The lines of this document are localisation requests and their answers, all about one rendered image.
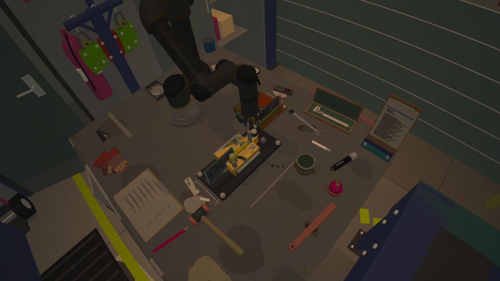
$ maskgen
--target shelf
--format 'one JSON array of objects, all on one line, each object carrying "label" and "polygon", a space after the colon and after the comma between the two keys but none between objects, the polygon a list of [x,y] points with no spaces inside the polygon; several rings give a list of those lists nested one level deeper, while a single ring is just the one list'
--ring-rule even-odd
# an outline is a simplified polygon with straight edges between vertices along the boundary
[{"label": "shelf", "polygon": [[240,26],[237,26],[235,25],[234,26],[234,32],[229,34],[228,36],[224,37],[224,38],[221,38],[218,42],[217,42],[217,45],[219,46],[224,46],[225,44],[229,43],[231,40],[235,39],[236,37],[242,35],[243,33],[247,32],[248,29],[245,29],[243,27],[240,27]]}]

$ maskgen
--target pink oiler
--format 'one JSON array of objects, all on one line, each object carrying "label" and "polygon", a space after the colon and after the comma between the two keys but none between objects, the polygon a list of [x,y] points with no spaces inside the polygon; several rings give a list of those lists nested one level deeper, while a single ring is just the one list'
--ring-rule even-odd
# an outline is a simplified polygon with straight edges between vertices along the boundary
[{"label": "pink oiler", "polygon": [[[78,59],[80,62],[80,65],[82,67],[82,70],[85,71],[85,73],[88,75],[88,80],[85,83],[87,83],[88,87],[92,91],[92,93],[95,95],[96,98],[99,100],[105,100],[111,96],[113,93],[113,89],[111,88],[110,84],[104,77],[103,73],[95,74],[90,68],[84,63],[83,59],[80,57],[80,54],[78,51],[82,48],[78,45],[77,37],[75,35],[70,35],[66,29],[61,29],[60,30],[61,35],[62,35],[62,49],[64,50],[64,53],[68,57],[68,59],[71,61],[73,64],[74,68],[76,70],[80,69],[80,66],[78,65],[77,61],[75,60],[75,57]],[[71,49],[73,50],[73,53],[75,57],[73,57],[73,54],[71,53],[70,48],[68,47],[68,42],[66,41],[65,34],[67,34],[67,38],[69,40],[69,44],[71,45]]]}]

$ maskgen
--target workbench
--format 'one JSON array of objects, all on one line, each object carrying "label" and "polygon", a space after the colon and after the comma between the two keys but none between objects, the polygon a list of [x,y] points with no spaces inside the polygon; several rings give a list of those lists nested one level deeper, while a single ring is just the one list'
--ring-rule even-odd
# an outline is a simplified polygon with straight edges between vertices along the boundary
[{"label": "workbench", "polygon": [[[286,110],[264,129],[281,142],[280,147],[225,201],[200,182],[197,173],[214,159],[214,152],[231,136],[247,130],[233,112],[233,106],[240,101],[238,88],[232,84],[204,102],[191,96],[201,116],[187,127],[172,125],[167,99],[156,100],[142,85],[143,88],[109,111],[130,131],[131,138],[113,123],[107,112],[70,141],[139,248],[164,273],[164,280],[188,280],[189,269],[205,255],[218,263],[233,281],[272,280],[283,264],[307,280],[357,214],[390,162],[360,146],[371,129],[368,122],[360,120],[351,134],[345,134],[305,114],[314,97],[312,92],[265,67],[219,46],[212,53],[201,50],[200,57],[209,66],[226,59],[259,67],[258,90],[265,94],[272,96],[276,85],[295,91],[293,96],[282,98]],[[157,79],[163,83],[173,74],[181,74],[178,67],[152,77],[151,81]],[[324,136],[301,130],[304,124],[290,115],[289,109],[322,130]],[[105,142],[96,134],[97,129],[110,133]],[[103,176],[101,169],[92,164],[102,151],[109,152],[114,147],[131,165],[122,175]],[[352,152],[357,153],[358,158],[336,171],[343,192],[333,197],[328,193],[330,182],[335,180],[330,166]],[[294,166],[298,155],[304,153],[315,159],[314,171],[308,175],[298,173]],[[181,203],[193,196],[184,182],[190,177],[200,190],[198,195],[211,200],[206,203],[211,209],[207,218],[241,246],[245,254],[242,257],[235,254],[204,223],[192,225],[188,220],[191,214],[185,210],[144,242],[113,196],[147,168]],[[318,227],[317,236],[310,235],[291,251],[288,246],[305,229],[305,222],[313,221],[330,202],[337,208]],[[154,248],[188,226],[183,235],[153,253]]]}]

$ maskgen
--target tiled floor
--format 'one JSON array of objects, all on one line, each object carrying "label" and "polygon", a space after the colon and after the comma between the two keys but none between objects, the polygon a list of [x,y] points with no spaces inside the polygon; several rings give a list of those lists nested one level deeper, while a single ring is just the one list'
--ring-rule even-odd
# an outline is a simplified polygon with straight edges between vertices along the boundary
[{"label": "tiled floor", "polygon": [[[309,91],[320,87],[332,92],[281,65],[273,71]],[[361,117],[372,123],[377,116],[378,112],[366,109],[361,113]],[[87,181],[86,172],[82,176]],[[500,207],[493,210],[485,207],[488,199],[500,193],[500,185],[409,133],[384,176],[362,206],[369,210],[370,224],[361,223],[359,213],[352,218],[349,226],[307,281],[343,280],[358,260],[347,248],[357,231],[369,231],[373,226],[373,218],[383,218],[420,180],[500,230]],[[118,256],[72,178],[39,191],[30,199],[37,208],[37,217],[30,223],[31,231],[26,236],[40,273],[94,228],[99,230],[112,253]],[[104,204],[100,205],[139,265],[151,275],[149,262],[115,213]]]}]

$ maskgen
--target blue cup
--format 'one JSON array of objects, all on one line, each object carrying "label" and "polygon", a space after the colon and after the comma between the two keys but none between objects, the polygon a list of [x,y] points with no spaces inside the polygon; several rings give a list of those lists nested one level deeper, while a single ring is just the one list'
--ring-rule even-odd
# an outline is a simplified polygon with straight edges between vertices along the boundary
[{"label": "blue cup", "polygon": [[205,48],[206,53],[213,53],[216,51],[216,44],[212,37],[203,39],[203,47]]}]

